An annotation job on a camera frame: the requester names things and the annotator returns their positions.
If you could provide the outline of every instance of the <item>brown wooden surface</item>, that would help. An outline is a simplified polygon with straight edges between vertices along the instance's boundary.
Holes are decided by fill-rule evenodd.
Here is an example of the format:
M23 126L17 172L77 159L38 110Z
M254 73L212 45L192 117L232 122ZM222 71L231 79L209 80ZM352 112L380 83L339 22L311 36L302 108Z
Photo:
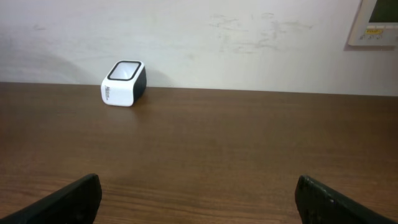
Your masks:
M96 223L300 223L308 174L398 221L398 98L0 83L0 217L89 173Z

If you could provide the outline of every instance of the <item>yellow sticker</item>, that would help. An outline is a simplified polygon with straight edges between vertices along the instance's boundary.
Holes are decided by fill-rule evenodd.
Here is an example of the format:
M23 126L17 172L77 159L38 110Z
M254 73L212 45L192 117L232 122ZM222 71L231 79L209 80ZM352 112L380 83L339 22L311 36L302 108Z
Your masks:
M375 29L369 29L369 30L366 30L366 32L365 32L365 34L370 34L370 35L382 34L382 33L383 33L383 30L375 30Z

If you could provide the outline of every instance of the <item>black object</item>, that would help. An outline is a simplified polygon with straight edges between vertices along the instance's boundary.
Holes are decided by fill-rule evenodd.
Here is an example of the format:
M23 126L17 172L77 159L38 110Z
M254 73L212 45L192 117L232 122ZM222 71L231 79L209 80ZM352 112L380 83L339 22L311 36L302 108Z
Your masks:
M0 220L0 224L92 224L102 198L96 174L54 192Z
M295 200L303 224L396 224L309 176L301 176Z

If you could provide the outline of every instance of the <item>white device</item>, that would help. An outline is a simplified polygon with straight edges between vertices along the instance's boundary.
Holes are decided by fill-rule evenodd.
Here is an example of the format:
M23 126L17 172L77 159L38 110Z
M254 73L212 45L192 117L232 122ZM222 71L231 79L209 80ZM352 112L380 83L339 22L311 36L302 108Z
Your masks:
M144 63L120 61L102 81L102 100L107 105L131 106L144 93L146 86Z
M348 44L398 46L398 0L362 0Z

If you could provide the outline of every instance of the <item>green display screen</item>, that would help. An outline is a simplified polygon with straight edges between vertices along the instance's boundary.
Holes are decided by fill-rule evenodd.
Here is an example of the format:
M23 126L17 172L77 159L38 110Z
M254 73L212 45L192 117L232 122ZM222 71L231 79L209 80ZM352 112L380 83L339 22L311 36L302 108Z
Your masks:
M369 22L398 22L398 0L377 0Z

